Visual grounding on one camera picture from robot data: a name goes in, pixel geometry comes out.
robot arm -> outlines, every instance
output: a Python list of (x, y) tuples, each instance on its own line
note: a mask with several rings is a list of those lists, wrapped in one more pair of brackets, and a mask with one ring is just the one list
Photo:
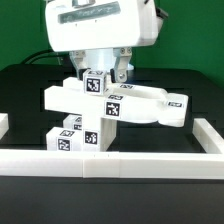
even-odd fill
[(166, 16), (153, 0), (55, 0), (46, 7), (50, 44), (70, 52), (78, 78), (87, 68), (112, 69), (113, 82), (127, 80), (131, 47), (153, 45)]

black table surface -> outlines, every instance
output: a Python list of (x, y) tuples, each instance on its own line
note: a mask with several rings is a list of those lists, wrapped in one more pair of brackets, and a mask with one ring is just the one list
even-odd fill
[[(0, 113), (8, 133), (0, 148), (46, 150), (46, 133), (65, 113), (44, 110), (44, 90), (74, 76), (69, 67), (11, 65), (0, 72)], [(204, 153), (192, 135), (206, 118), (224, 136), (224, 90), (183, 69), (136, 69), (128, 83), (186, 94), (185, 126), (119, 122), (109, 151)], [(1, 223), (223, 223), (224, 182), (218, 180), (0, 177)]]

long white block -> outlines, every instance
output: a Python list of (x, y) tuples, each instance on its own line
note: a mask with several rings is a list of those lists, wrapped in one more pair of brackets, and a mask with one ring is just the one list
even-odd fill
[(224, 156), (120, 153), (120, 178), (224, 179)]
[(82, 177), (82, 153), (0, 150), (1, 176)]
[(224, 154), (224, 140), (205, 119), (195, 119), (193, 134), (207, 153)]
[(0, 175), (224, 179), (224, 155), (0, 150)]
[(0, 114), (0, 139), (5, 135), (8, 129), (9, 129), (8, 115)]

cable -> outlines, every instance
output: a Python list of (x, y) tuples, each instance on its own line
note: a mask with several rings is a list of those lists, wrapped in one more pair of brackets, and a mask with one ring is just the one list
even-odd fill
[(25, 59), (21, 62), (21, 64), (26, 64), (29, 60), (31, 60), (32, 58), (34, 58), (34, 57), (36, 57), (36, 56), (39, 56), (39, 55), (41, 55), (41, 54), (47, 54), (47, 53), (52, 53), (52, 52), (54, 52), (52, 49), (39, 51), (39, 52), (37, 52), (37, 53), (35, 53), (35, 54), (32, 54), (32, 55), (30, 55), (29, 57), (25, 58)]
[(40, 56), (40, 57), (36, 57), (33, 60), (31, 60), (29, 62), (29, 64), (33, 64), (33, 62), (43, 59), (43, 58), (57, 58), (57, 57), (62, 57), (62, 56), (67, 56), (68, 54), (60, 54), (60, 55), (48, 55), (48, 56)]

tag sticker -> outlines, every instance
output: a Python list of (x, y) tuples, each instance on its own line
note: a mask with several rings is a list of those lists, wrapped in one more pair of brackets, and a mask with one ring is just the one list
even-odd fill
[(61, 136), (65, 136), (65, 137), (72, 137), (72, 135), (74, 134), (74, 131), (68, 131), (68, 130), (64, 130), (60, 135)]
[(57, 149), (62, 151), (71, 151), (71, 140), (58, 138), (57, 140)]
[(129, 85), (129, 84), (122, 84), (120, 85), (120, 88), (124, 88), (124, 89), (133, 89), (134, 86)]
[(111, 99), (111, 100), (122, 100), (123, 98), (124, 98), (123, 96), (118, 96), (118, 95), (108, 96), (108, 99)]
[(75, 124), (73, 124), (73, 129), (81, 131), (82, 130), (82, 125), (75, 123)]
[(99, 93), (100, 92), (100, 79), (87, 78), (86, 79), (86, 91)]
[(170, 107), (183, 108), (184, 107), (184, 104), (182, 104), (182, 103), (176, 103), (176, 102), (168, 102), (168, 106), (170, 106)]
[(85, 131), (85, 144), (98, 145), (98, 133)]
[(106, 102), (106, 115), (107, 116), (119, 117), (120, 109), (121, 109), (120, 103)]

